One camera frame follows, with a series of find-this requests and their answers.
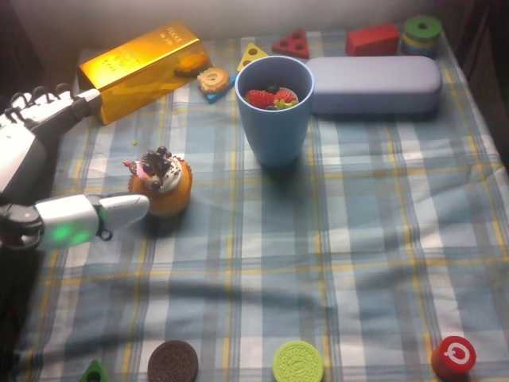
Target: blue cup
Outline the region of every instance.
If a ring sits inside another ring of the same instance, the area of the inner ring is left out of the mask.
[[[270,85],[295,92],[299,103],[284,110],[263,110],[243,97]],[[262,166],[289,165],[301,153],[311,116],[313,74],[299,60],[284,56],[263,57],[246,65],[237,75],[235,92],[249,146]]]

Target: red cylinder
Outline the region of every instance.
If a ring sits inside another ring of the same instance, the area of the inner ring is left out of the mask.
[[[461,380],[476,364],[476,350],[462,337],[450,336],[442,340],[431,354],[431,366],[444,380]]]

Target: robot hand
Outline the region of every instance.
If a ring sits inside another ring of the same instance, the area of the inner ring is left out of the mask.
[[[98,90],[74,96],[66,84],[15,94],[0,115],[0,205],[22,203],[47,157],[46,147],[102,105]]]
[[[142,219],[149,211],[144,195],[75,195],[40,201],[34,206],[0,208],[0,247],[13,251],[69,248]]]

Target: table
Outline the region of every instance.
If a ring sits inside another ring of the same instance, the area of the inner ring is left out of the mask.
[[[344,54],[344,31],[307,37],[311,57]],[[233,72],[248,43],[277,39],[206,47]],[[76,381],[98,359],[111,380],[145,381],[152,351],[181,339],[199,381],[271,380],[276,349],[302,339],[327,381],[431,381],[433,347],[458,334],[475,380],[507,381],[509,181],[444,38],[437,62],[435,116],[312,118],[284,177],[259,168],[234,92],[208,105],[194,82],[109,126],[83,121],[54,195],[125,191],[122,160],[165,144],[192,167],[192,201],[178,221],[46,255],[20,377]]]

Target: glowing green light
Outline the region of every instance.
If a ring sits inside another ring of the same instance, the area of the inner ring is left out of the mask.
[[[52,237],[55,241],[64,241],[72,234],[72,226],[62,225],[53,231]]]
[[[71,245],[79,245],[82,243],[85,243],[90,240],[94,235],[92,235],[90,232],[80,232],[74,235],[74,237],[71,240]]]

